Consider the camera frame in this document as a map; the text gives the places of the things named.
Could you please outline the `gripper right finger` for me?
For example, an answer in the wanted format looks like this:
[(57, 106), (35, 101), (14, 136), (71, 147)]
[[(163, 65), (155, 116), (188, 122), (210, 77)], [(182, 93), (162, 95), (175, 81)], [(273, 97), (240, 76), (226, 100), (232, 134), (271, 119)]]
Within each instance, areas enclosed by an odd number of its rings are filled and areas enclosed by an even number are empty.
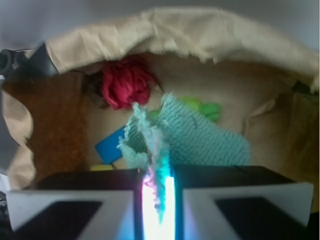
[(312, 240), (314, 186), (261, 166), (176, 165), (178, 240)]

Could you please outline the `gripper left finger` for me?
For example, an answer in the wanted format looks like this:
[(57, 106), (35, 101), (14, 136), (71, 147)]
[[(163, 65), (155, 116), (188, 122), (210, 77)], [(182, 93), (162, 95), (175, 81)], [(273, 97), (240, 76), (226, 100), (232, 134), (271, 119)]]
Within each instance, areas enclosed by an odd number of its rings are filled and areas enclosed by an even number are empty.
[(16, 240), (141, 240), (139, 169), (56, 173), (7, 193)]

